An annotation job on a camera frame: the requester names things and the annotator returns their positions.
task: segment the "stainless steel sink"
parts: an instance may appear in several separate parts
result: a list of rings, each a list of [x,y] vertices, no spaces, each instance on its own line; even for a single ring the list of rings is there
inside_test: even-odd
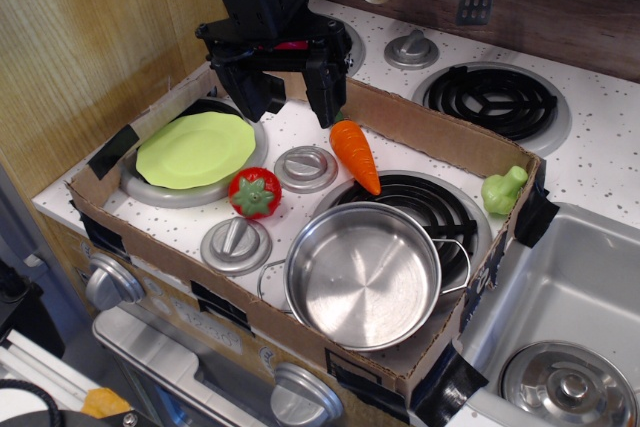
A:
[[[537,425],[496,396],[505,363],[540,341],[578,344],[606,358],[639,401],[640,230],[560,204],[533,249],[509,245],[497,287],[485,292],[460,340],[463,357],[489,380],[470,406],[504,425]]]

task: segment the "toy tomato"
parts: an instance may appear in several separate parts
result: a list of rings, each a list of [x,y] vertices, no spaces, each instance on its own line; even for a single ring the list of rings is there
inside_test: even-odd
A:
[[[229,202],[247,219],[273,214],[282,199],[282,187],[276,175],[262,167],[238,172],[229,184]]]

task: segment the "cable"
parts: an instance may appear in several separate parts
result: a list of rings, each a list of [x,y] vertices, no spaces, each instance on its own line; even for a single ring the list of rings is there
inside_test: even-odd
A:
[[[31,382],[17,379],[0,379],[0,389],[19,389],[26,390],[44,401],[47,404],[47,411],[49,412],[49,424],[51,427],[64,427],[64,419],[58,409],[53,398],[40,387]]]

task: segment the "orange object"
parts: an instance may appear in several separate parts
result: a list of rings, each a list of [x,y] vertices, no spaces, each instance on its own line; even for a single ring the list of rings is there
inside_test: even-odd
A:
[[[352,120],[341,120],[331,128],[331,148],[351,175],[373,195],[379,195],[380,177],[364,132]]]
[[[113,390],[107,387],[99,387],[87,392],[87,397],[84,399],[84,405],[80,412],[96,419],[103,419],[112,415],[123,414],[130,410],[129,402]]]

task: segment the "toy carrot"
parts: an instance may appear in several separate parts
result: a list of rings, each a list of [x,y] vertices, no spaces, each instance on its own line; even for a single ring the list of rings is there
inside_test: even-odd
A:
[[[381,192],[378,170],[364,132],[352,120],[341,120],[331,128],[331,148],[351,175],[373,195]]]

